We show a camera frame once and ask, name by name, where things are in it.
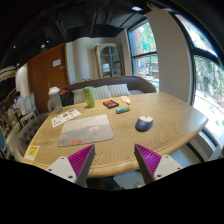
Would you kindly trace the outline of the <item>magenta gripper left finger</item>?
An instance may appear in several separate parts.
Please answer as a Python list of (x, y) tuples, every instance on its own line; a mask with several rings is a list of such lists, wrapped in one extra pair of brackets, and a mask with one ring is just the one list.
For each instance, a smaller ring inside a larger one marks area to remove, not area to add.
[(47, 171), (83, 187), (94, 156), (95, 145), (92, 144), (69, 157), (59, 157), (47, 168)]

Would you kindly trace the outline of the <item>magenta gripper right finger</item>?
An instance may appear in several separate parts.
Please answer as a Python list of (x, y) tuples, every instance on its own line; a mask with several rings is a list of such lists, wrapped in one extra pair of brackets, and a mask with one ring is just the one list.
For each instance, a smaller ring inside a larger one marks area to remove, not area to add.
[(134, 154), (146, 184), (150, 184), (182, 169), (182, 166), (171, 156), (160, 156), (139, 144), (135, 145)]

